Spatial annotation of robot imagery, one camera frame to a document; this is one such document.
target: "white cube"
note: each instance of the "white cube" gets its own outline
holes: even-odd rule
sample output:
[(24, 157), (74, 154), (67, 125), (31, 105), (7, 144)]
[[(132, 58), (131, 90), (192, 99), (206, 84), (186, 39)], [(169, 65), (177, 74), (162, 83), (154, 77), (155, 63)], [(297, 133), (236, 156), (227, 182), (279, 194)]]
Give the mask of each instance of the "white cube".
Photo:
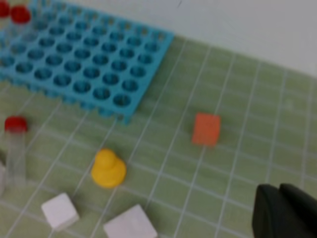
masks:
[(156, 230), (140, 205), (136, 205), (104, 225), (109, 238), (156, 238)]
[(57, 232), (79, 220), (77, 211), (66, 193), (43, 203), (42, 211), (47, 222)]

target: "table surface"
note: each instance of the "table surface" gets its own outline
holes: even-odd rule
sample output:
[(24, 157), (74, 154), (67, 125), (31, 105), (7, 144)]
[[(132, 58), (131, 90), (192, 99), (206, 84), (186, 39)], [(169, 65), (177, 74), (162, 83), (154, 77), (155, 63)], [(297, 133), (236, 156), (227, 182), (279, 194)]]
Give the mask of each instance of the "table surface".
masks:
[[(130, 125), (0, 83), (0, 123), (28, 119), (25, 188), (0, 199), (0, 238), (101, 238), (141, 204), (160, 238), (250, 238), (259, 183), (289, 182), (317, 196), (317, 81), (176, 37)], [(195, 114), (221, 116), (214, 148), (191, 143)], [(0, 149), (6, 146), (1, 127)], [(92, 181), (94, 155), (114, 150), (125, 182)], [(52, 233), (41, 204), (67, 192), (81, 219)]]

